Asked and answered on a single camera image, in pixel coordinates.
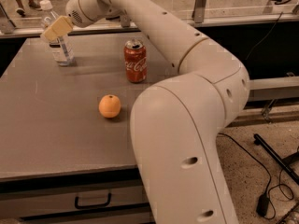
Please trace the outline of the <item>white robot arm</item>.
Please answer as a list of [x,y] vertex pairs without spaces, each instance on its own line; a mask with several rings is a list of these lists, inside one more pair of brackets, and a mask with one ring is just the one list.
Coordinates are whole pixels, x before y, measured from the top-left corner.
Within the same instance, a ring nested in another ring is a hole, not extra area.
[[218,133],[249,99],[242,62],[150,0],[70,0],[51,41],[120,12],[161,52],[176,76],[135,100],[130,131],[156,224],[238,224],[216,148]]

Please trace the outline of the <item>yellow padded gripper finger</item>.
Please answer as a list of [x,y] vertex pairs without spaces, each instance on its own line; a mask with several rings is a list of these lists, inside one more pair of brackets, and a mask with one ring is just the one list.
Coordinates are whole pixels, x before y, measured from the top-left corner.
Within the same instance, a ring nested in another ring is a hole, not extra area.
[[56,40],[59,37],[69,34],[73,31],[73,23],[66,16],[59,16],[40,37],[47,42]]

